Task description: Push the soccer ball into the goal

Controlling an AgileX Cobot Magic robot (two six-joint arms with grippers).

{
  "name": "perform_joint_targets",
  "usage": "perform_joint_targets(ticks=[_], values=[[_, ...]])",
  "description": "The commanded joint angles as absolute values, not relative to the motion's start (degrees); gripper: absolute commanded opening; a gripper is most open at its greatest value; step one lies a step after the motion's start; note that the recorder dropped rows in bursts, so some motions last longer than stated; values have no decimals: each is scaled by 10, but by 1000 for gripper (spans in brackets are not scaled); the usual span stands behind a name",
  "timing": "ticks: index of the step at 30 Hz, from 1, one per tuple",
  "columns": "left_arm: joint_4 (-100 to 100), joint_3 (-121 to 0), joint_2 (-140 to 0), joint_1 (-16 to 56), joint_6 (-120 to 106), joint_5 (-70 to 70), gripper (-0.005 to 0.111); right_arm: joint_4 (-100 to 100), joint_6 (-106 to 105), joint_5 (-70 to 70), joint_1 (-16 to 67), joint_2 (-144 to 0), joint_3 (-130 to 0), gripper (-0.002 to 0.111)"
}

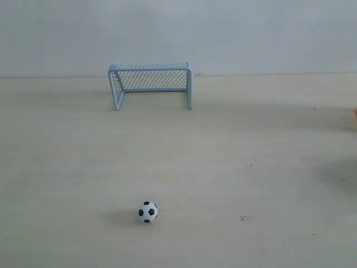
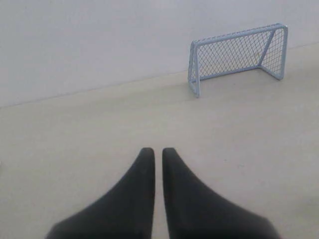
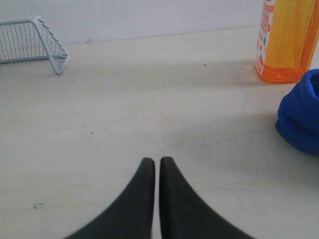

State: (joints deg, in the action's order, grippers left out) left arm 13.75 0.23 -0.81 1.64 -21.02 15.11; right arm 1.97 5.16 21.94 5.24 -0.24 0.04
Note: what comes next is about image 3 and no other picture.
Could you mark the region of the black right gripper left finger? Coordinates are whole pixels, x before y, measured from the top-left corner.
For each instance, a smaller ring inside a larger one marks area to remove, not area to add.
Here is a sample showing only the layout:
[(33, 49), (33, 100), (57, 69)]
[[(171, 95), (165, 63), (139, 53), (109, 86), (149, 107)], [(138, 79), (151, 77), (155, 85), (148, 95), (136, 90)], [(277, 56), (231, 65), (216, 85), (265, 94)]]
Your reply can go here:
[(143, 158), (116, 200), (69, 239), (150, 239), (155, 202), (155, 162)]

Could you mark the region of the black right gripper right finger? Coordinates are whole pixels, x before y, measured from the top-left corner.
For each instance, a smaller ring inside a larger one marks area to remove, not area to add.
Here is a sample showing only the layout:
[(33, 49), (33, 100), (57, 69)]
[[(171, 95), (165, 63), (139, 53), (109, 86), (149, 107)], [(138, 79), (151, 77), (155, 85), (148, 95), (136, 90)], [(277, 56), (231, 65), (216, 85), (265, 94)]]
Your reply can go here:
[(161, 159), (159, 176), (159, 217), (163, 239), (252, 238), (199, 197), (172, 157)]

